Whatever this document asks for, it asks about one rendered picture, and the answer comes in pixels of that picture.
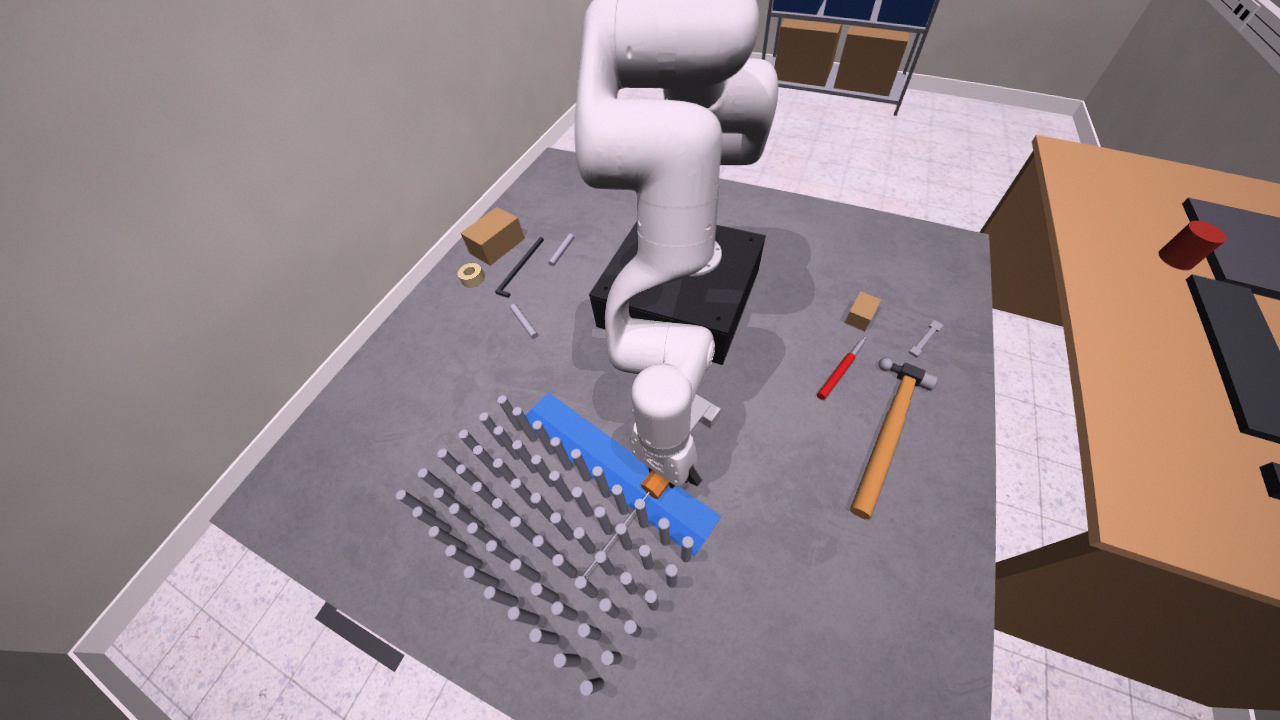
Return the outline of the orange-handled ball-peen hammer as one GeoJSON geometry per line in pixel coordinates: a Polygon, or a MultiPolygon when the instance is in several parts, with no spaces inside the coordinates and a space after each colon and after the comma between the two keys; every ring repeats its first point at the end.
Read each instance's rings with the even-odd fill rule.
{"type": "Polygon", "coordinates": [[[938,379],[937,375],[932,375],[922,368],[913,366],[908,363],[899,366],[892,363],[890,357],[882,357],[879,366],[884,372],[891,369],[890,372],[899,373],[897,379],[900,379],[901,383],[897,393],[893,396],[890,411],[884,416],[881,433],[876,441],[876,446],[870,454],[870,459],[867,464],[867,469],[861,477],[860,486],[858,487],[858,492],[850,509],[854,515],[863,519],[870,519],[876,507],[876,501],[881,493],[884,477],[893,457],[893,451],[899,443],[904,421],[906,420],[906,413],[910,405],[914,386],[933,389],[938,379]]]}

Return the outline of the beige cylindrical ring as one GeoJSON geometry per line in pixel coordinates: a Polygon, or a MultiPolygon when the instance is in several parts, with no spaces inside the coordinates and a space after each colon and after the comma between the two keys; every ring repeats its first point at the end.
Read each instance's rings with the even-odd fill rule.
{"type": "Polygon", "coordinates": [[[468,263],[465,266],[461,266],[458,277],[462,284],[468,288],[481,284],[485,278],[481,266],[476,263],[468,263]]]}

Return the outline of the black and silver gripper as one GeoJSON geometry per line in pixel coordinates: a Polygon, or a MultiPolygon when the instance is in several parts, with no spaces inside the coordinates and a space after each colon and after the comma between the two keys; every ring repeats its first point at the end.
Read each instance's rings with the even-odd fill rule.
{"type": "Polygon", "coordinates": [[[648,466],[649,473],[652,470],[657,471],[657,474],[663,477],[666,480],[669,480],[671,489],[673,489],[675,486],[684,486],[684,483],[691,483],[692,486],[700,484],[701,478],[694,469],[698,464],[698,454],[692,436],[689,436],[687,445],[685,445],[678,454],[669,456],[657,456],[643,448],[643,445],[639,443],[640,441],[637,438],[636,421],[630,439],[634,456],[648,466]]]}

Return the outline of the dark grey l-shaped bar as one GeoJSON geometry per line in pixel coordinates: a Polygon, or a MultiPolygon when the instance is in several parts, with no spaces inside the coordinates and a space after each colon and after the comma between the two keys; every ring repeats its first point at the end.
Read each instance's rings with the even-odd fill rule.
{"type": "Polygon", "coordinates": [[[543,241],[544,241],[544,240],[543,240],[543,237],[540,237],[540,238],[539,238],[539,240],[538,240],[538,241],[536,241],[536,242],[535,242],[535,243],[532,245],[532,247],[531,247],[531,249],[529,250],[529,252],[526,252],[526,254],[525,254],[525,256],[524,256],[524,258],[522,258],[522,259],[520,260],[520,263],[518,263],[518,264],[517,264],[517,265],[515,266],[515,269],[513,269],[512,272],[509,272],[509,275],[507,275],[507,277],[506,277],[506,281],[503,281],[503,282],[500,283],[500,286],[499,286],[499,287],[498,287],[498,288],[495,290],[495,293],[498,293],[498,295],[500,295],[500,296],[504,296],[504,297],[509,299],[509,296],[511,296],[511,295],[509,295],[509,292],[506,292],[506,291],[503,291],[503,290],[506,288],[506,286],[507,286],[507,284],[509,284],[509,281],[512,281],[512,279],[513,279],[513,277],[515,277],[515,275],[517,274],[517,272],[518,272],[518,270],[520,270],[520,269],[521,269],[521,268],[524,266],[524,264],[525,264],[525,263],[527,263],[529,258],[531,258],[532,252],[535,252],[535,251],[536,251],[536,249],[538,249],[538,247],[539,247],[539,246],[541,245],[541,242],[543,242],[543,241]]]}

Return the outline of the red-handled screwdriver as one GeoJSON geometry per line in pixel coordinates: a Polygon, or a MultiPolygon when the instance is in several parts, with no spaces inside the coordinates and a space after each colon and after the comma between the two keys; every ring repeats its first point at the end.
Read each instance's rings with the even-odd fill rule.
{"type": "Polygon", "coordinates": [[[852,352],[847,354],[844,357],[842,363],[838,364],[838,366],[836,368],[836,370],[833,372],[833,374],[829,375],[829,379],[826,382],[826,384],[817,393],[818,398],[826,400],[826,397],[829,395],[831,389],[835,388],[835,386],[837,384],[837,382],[840,380],[840,378],[844,375],[844,373],[849,369],[849,366],[854,361],[855,355],[858,354],[859,348],[861,348],[861,345],[865,343],[864,340],[867,340],[867,337],[864,337],[863,340],[860,340],[858,342],[858,345],[855,346],[855,348],[852,348],[852,352]]]}

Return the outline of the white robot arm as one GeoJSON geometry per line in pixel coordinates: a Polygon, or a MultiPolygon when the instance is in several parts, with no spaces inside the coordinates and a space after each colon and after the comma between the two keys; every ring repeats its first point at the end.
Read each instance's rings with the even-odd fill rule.
{"type": "Polygon", "coordinates": [[[758,28],[756,0],[593,0],[582,22],[579,172],[593,188],[637,193],[637,254],[608,293],[607,352],[637,374],[637,438],[657,456],[721,416],[696,395],[716,342],[703,325],[631,318],[628,300],[721,263],[721,165],[762,158],[778,102],[774,67],[749,58],[758,28]],[[663,88],[664,100],[617,99],[620,88],[663,88]]]}

